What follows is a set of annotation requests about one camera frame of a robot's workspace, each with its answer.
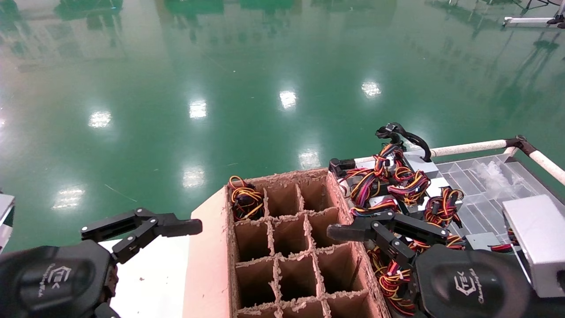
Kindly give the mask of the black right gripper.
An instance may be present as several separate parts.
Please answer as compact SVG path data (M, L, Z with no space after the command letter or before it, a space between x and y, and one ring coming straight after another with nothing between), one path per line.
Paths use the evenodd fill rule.
M426 245L415 252L394 234ZM456 251L445 244L440 226L393 212L356 217L352 224L331 224L327 236L337 241L368 242L402 268L412 268L411 299L416 318L520 318L532 289L513 255L476 250Z

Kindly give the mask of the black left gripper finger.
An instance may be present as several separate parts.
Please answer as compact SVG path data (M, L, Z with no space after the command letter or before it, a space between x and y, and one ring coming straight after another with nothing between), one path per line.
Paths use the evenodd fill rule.
M113 246L115 262L125 264L158 237L183 237L202 233L200 219L180 220L173 213L125 213L113 226L113 237L125 234Z

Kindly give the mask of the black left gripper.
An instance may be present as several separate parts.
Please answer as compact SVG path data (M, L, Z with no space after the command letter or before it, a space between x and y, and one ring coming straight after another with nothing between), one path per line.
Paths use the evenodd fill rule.
M41 246L0 258L0 315L3 318L117 318L117 265L95 242L129 233L156 214L137 208L81 229L79 244Z

